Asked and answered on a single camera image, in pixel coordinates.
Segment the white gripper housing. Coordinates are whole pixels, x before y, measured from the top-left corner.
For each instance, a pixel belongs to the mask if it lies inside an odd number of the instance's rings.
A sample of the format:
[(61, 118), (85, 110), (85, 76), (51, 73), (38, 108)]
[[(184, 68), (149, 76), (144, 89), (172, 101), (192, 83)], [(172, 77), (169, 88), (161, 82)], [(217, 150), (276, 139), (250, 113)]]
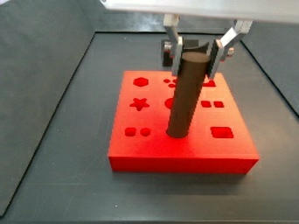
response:
[(98, 0), (112, 11), (169, 13), (162, 17), (162, 27), (172, 43), (172, 75), (178, 73), (182, 54), (182, 37), (177, 33), (178, 15), (236, 20), (221, 38), (213, 40), (209, 50), (206, 76), (214, 77), (229, 48), (248, 34), (252, 20), (299, 24), (299, 0)]

